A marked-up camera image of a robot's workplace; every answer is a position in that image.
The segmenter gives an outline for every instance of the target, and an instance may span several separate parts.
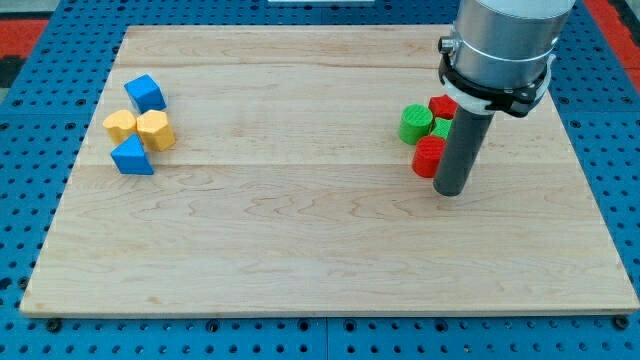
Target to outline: wood grain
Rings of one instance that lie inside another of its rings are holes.
[[[35,317],[502,316],[640,304],[552,101],[498,115],[462,196],[410,169],[443,26],[131,27],[21,309]],[[99,126],[148,72],[177,144]]]

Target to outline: colored block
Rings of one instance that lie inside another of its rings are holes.
[[[129,110],[118,110],[102,122],[114,145],[120,145],[136,133],[136,117]]]
[[[456,114],[456,109],[458,109],[458,104],[448,95],[432,97],[429,100],[429,110],[434,117],[451,120]]]
[[[149,110],[163,110],[167,107],[160,86],[147,74],[129,81],[124,88],[129,94],[131,103],[140,114]]]
[[[424,105],[407,106],[402,112],[398,137],[409,145],[415,145],[421,137],[429,135],[433,115]]]
[[[140,137],[137,134],[129,136],[112,152],[111,158],[122,174],[153,175],[153,168],[144,153]]]
[[[167,113],[149,110],[138,116],[138,134],[144,145],[153,151],[167,150],[176,143]]]
[[[449,131],[451,130],[451,124],[453,123],[453,121],[443,119],[443,118],[436,118],[434,123],[435,125],[433,126],[433,130],[431,130],[430,135],[439,136],[447,140],[447,137],[449,137]]]
[[[446,141],[438,136],[425,136],[416,145],[411,167],[424,178],[433,178],[438,170]]]

